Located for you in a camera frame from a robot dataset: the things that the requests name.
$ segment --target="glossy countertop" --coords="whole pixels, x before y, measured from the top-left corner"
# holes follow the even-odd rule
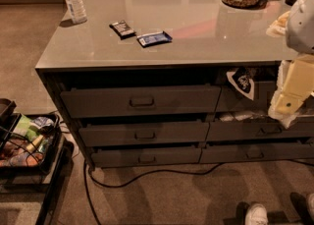
[[[72,25],[66,14],[37,69],[131,67],[294,59],[284,37],[266,34],[290,10],[285,0],[264,8],[236,9],[221,0],[83,0],[88,21]],[[125,20],[137,35],[164,30],[172,43],[142,48],[120,40],[109,25]]]

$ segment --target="drawer handle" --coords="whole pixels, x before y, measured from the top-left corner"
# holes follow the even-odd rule
[[[264,158],[264,153],[261,151],[247,152],[246,157],[248,159],[262,159]]]
[[[275,135],[275,134],[280,134],[282,132],[283,132],[283,129],[281,127],[276,127],[273,131],[265,131],[263,128],[261,128],[257,136]]]
[[[137,97],[131,98],[129,101],[130,107],[140,108],[140,107],[152,107],[155,104],[153,97]]]
[[[153,132],[149,135],[139,135],[138,133],[135,133],[134,138],[137,141],[151,141],[151,140],[156,139],[156,135],[155,135],[155,132]]]
[[[151,156],[139,156],[138,157],[138,163],[139,164],[153,164],[156,163],[157,159],[155,156],[151,157]]]

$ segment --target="drawer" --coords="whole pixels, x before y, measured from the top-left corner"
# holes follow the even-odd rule
[[[314,96],[309,96],[302,105],[303,109],[311,109],[314,111]]]
[[[267,110],[276,89],[276,82],[257,82],[254,100],[250,100],[235,88],[223,86],[216,111]]]
[[[86,146],[205,141],[209,124],[201,121],[87,126],[79,129]]]
[[[91,154],[96,167],[124,167],[198,163],[200,148],[167,147],[125,150],[101,150]]]
[[[61,97],[72,118],[214,112],[211,85],[72,89]]]
[[[216,120],[210,124],[207,140],[239,141],[301,137],[314,137],[314,118],[300,118],[288,129],[268,118],[263,122],[221,122]]]
[[[313,157],[313,144],[296,141],[240,145],[208,145],[202,151],[200,163],[306,159]]]

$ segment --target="sneaker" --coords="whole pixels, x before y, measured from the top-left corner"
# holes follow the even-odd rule
[[[314,194],[310,194],[306,197],[307,211],[314,221]]]
[[[245,225],[267,225],[267,210],[260,203],[252,204],[248,207],[245,215]]]

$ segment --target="floor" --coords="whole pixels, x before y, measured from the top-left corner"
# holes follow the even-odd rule
[[[34,66],[64,13],[64,6],[58,4],[0,6],[0,97],[15,100],[17,112],[41,114],[56,109]],[[314,165],[314,160],[303,162]],[[92,176],[113,186],[152,170],[209,172],[150,173],[121,188],[96,185],[88,174],[86,181],[100,224],[243,224],[247,206],[258,201],[266,206],[270,224],[307,225],[311,221],[304,198],[314,192],[312,164],[269,161],[96,169]],[[76,147],[73,168],[46,224],[97,224],[85,193],[83,165]],[[18,206],[17,210],[26,208],[23,212],[6,208],[15,201],[1,198],[1,220],[10,225],[33,224],[36,202]]]

